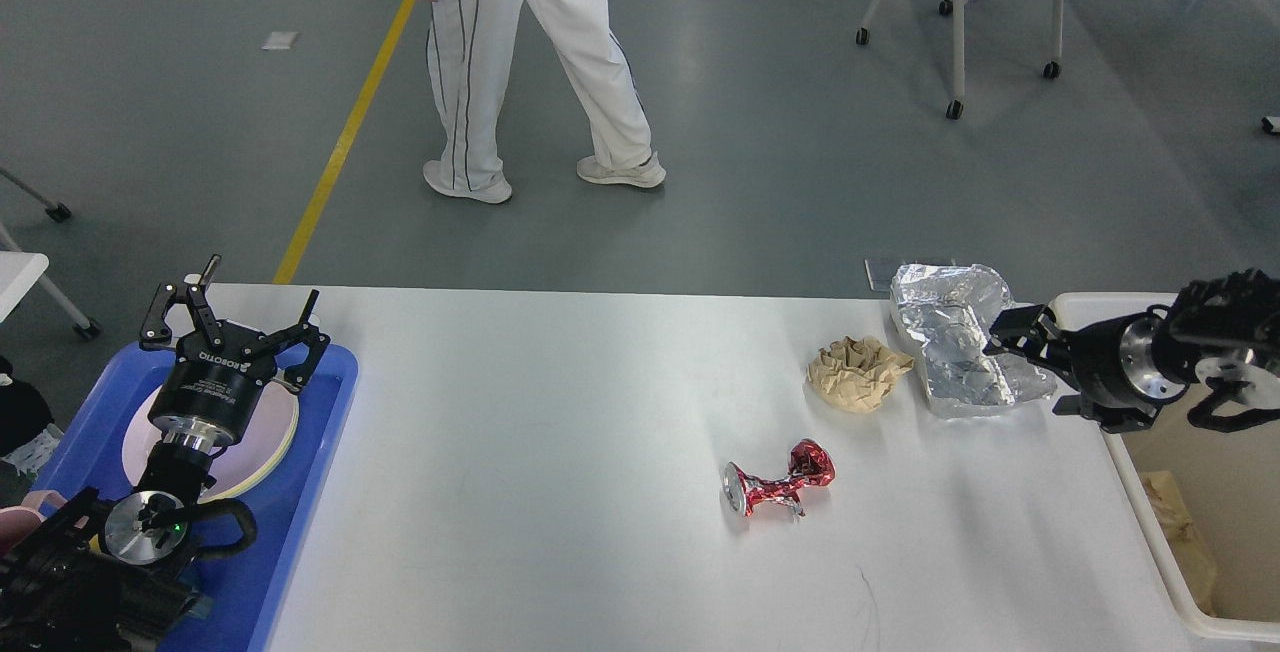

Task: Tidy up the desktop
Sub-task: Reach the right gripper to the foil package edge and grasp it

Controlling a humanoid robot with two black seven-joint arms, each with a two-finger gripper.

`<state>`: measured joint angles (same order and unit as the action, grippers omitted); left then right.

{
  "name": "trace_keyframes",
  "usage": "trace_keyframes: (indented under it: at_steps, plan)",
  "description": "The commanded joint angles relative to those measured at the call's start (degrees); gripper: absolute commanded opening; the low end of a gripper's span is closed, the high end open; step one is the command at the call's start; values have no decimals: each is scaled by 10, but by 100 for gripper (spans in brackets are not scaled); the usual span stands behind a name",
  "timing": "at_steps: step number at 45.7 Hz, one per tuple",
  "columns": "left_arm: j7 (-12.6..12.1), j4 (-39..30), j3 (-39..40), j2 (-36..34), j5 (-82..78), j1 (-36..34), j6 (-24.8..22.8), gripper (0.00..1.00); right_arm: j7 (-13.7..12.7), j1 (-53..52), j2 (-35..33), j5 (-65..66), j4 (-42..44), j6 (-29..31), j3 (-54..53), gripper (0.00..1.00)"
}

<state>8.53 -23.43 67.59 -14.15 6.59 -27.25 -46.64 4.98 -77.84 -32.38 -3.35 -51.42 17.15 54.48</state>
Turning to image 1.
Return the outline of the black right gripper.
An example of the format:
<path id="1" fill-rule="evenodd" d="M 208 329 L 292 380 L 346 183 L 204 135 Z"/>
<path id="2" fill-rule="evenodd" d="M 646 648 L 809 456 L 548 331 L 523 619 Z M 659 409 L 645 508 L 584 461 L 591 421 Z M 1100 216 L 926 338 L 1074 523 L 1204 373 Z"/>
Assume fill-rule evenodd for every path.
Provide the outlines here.
<path id="1" fill-rule="evenodd" d="M 1010 307 L 998 314 L 983 354 L 1012 355 L 1070 378 L 1076 393 L 1053 403 L 1059 416 L 1096 423 L 1105 433 L 1148 430 L 1189 384 L 1162 371 L 1155 355 L 1158 315 L 1129 315 L 1066 332 L 1048 305 Z"/>

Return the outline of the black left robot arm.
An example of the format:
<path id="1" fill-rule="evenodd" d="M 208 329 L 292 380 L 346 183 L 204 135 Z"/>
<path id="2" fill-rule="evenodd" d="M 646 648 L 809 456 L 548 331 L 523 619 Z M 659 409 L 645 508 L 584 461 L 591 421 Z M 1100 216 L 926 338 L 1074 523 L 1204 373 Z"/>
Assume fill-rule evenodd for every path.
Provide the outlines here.
<path id="1" fill-rule="evenodd" d="M 148 411 L 159 441 L 131 493 L 102 500 L 86 487 L 3 556 L 5 651 L 154 648 L 205 599 L 187 569 L 256 542 L 244 502 L 205 498 L 212 461 L 244 438 L 273 382 L 292 395 L 310 383 L 330 339 L 312 319 L 317 289 L 271 333 L 218 318 L 207 289 L 220 260 L 159 286 L 143 318 L 140 347 L 175 361 Z"/>

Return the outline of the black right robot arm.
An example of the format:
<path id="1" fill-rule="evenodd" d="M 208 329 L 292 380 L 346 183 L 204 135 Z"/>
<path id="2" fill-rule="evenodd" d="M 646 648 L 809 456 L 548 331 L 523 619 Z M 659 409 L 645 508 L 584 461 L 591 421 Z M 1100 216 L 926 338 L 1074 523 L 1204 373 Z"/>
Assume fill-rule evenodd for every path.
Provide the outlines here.
<path id="1" fill-rule="evenodd" d="M 1076 330 L 1047 305 L 1002 311 L 989 327 L 988 356 L 1016 355 L 1074 391 L 1053 412 L 1101 430 L 1148 430 L 1193 386 L 1208 393 L 1192 427 L 1249 430 L 1279 418 L 1277 282 L 1258 269 L 1184 286 L 1170 305 L 1096 322 Z"/>

